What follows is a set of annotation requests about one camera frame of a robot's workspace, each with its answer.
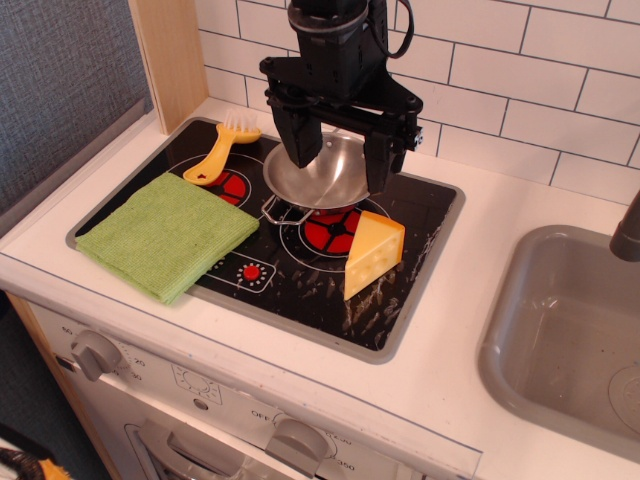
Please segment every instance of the cable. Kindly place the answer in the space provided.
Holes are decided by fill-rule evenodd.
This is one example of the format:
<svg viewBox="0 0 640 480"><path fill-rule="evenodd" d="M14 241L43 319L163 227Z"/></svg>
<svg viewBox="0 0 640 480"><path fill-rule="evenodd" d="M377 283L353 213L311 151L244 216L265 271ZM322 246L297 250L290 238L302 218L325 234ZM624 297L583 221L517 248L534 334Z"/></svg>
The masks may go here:
<svg viewBox="0 0 640 480"><path fill-rule="evenodd" d="M407 28L407 34L405 35L404 40L402 41L402 45L400 45L400 48L398 49L397 52L391 53L389 51L389 49L386 47L386 45L380 38L380 32L378 31L378 28L371 21L371 19L367 18L367 24L373 31L373 38L375 39L376 44L378 45L378 47L380 47L380 50L382 50L382 52L388 58L393 58L393 59L400 58L405 53L407 53L407 50L409 50L409 45L411 45L411 40L413 39L413 10L411 9L411 4L409 3L409 0L398 0L398 1L402 5L404 5L404 7L407 9L407 12L409 13L409 28Z"/></svg>

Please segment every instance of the yellow brush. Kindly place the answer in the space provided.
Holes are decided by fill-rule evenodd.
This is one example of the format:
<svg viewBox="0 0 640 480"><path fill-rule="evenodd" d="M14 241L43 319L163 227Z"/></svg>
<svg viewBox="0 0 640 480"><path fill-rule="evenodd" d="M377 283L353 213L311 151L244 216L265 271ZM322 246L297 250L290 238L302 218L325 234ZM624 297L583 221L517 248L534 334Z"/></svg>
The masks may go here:
<svg viewBox="0 0 640 480"><path fill-rule="evenodd" d="M194 185L210 185L222 173L234 143L252 143L260 138L255 116L237 110L227 112L224 123L216 125L218 140L204 160L182 174Z"/></svg>

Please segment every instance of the white knob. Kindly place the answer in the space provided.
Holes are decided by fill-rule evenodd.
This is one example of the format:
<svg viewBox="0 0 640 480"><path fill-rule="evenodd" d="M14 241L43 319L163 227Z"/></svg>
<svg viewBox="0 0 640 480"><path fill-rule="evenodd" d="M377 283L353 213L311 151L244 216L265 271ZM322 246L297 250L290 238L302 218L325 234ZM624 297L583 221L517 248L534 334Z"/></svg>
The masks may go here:
<svg viewBox="0 0 640 480"><path fill-rule="evenodd" d="M81 332L71 344L71 349L71 355L85 377L92 382L97 381L103 373L112 372L122 359L118 347L91 330Z"/></svg>
<svg viewBox="0 0 640 480"><path fill-rule="evenodd" d="M313 478L329 444L316 430L293 419L278 424L265 451L291 468Z"/></svg>

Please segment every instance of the silver pan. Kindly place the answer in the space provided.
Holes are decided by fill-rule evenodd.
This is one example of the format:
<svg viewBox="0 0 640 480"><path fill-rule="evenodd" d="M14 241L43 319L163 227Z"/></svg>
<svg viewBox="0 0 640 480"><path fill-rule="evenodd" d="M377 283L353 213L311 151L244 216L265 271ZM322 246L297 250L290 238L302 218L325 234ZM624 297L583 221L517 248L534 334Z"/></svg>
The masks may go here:
<svg viewBox="0 0 640 480"><path fill-rule="evenodd" d="M284 145L275 147L264 162L263 175L273 192L262 207L277 225L299 225L310 215L354 205L369 196L363 141L342 133L323 134L323 147L305 168L298 168ZM305 212L301 220L276 220L273 207L281 202Z"/></svg>

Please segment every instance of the green towel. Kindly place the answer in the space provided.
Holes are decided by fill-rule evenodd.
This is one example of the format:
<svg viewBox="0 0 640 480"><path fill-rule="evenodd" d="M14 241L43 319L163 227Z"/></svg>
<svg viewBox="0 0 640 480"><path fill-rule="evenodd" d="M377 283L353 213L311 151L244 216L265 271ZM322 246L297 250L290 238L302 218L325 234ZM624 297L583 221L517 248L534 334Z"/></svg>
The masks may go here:
<svg viewBox="0 0 640 480"><path fill-rule="evenodd" d="M258 220L165 173L134 193L78 250L169 304L258 229Z"/></svg>

